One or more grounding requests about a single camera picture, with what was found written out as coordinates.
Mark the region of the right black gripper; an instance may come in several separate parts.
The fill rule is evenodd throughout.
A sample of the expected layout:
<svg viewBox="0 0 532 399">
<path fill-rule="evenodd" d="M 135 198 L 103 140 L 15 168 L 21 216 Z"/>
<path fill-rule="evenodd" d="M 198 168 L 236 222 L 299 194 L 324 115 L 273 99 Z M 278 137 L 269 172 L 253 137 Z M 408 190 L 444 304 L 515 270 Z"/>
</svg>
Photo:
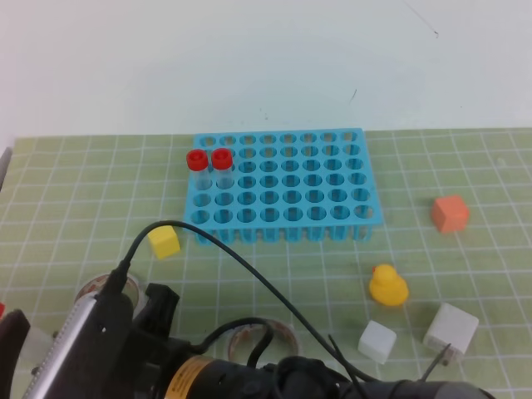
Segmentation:
<svg viewBox="0 0 532 399">
<path fill-rule="evenodd" d="M 161 398 L 170 374 L 191 354 L 189 342 L 170 337 L 180 296 L 158 283 L 149 283 L 145 295 L 147 303 L 98 398 Z"/>
</svg>

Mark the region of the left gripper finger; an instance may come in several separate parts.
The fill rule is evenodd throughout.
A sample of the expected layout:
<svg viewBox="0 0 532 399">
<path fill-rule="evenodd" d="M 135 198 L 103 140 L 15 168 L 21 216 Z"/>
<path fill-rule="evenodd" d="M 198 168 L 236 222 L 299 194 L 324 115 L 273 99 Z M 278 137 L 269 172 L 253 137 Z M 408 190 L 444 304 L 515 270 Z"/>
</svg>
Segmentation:
<svg viewBox="0 0 532 399">
<path fill-rule="evenodd" d="M 8 399 L 12 389 L 12 379 L 23 344 L 30 330 L 22 310 L 16 309 L 1 320 L 1 398 Z"/>
</svg>

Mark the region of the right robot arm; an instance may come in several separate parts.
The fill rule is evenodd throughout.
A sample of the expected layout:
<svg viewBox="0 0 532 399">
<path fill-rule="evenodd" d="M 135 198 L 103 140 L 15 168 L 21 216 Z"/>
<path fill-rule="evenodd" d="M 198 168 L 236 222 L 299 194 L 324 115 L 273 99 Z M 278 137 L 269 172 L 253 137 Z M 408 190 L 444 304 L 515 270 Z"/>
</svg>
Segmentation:
<svg viewBox="0 0 532 399">
<path fill-rule="evenodd" d="M 363 382 L 355 387 L 323 362 L 289 357 L 248 367 L 205 356 L 169 336 L 179 296 L 150 284 L 134 316 L 123 297 L 95 306 L 50 398 L 488 398 L 466 382 Z"/>
</svg>

